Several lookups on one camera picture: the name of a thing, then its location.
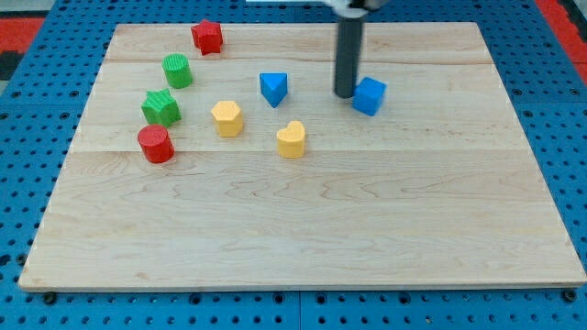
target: green cylinder block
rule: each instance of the green cylinder block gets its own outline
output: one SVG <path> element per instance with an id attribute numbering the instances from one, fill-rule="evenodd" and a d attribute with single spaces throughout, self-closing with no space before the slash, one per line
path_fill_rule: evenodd
<path id="1" fill-rule="evenodd" d="M 184 88 L 192 83 L 190 63 L 183 54 L 171 54 L 163 59 L 163 71 L 167 83 L 173 88 Z"/>

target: blue triangular prism block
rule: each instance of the blue triangular prism block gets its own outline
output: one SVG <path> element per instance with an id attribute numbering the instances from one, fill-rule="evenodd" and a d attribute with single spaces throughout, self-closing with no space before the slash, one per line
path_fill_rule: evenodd
<path id="1" fill-rule="evenodd" d="M 287 95 L 287 73 L 259 74 L 260 93 L 272 107 L 277 107 Z"/>

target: green block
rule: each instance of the green block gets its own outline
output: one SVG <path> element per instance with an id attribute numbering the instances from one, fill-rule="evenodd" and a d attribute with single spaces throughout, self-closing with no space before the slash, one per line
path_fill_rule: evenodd
<path id="1" fill-rule="evenodd" d="M 182 119 L 180 108 L 167 88 L 158 92 L 148 91 L 147 99 L 141 108 L 149 125 L 159 124 L 169 127 Z"/>
<path id="2" fill-rule="evenodd" d="M 167 83 L 173 88 L 184 88 L 192 84 L 190 63 L 183 54 L 171 54 L 163 59 L 163 71 Z"/>

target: metal rod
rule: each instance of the metal rod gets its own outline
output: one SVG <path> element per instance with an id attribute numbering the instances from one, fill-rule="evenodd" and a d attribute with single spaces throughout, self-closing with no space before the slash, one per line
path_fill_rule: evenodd
<path id="1" fill-rule="evenodd" d="M 350 98 L 355 92 L 357 72 L 359 71 L 363 22 L 364 16 L 359 18 L 338 17 L 334 93 L 341 98 Z"/>

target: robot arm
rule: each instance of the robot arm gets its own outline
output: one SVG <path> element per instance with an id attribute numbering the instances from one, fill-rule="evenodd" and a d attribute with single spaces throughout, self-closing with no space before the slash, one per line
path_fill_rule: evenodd
<path id="1" fill-rule="evenodd" d="M 359 70 L 360 44 L 364 17 L 380 9 L 389 0 L 324 0 L 338 15 L 337 59 L 334 93 L 349 98 L 355 92 Z"/>

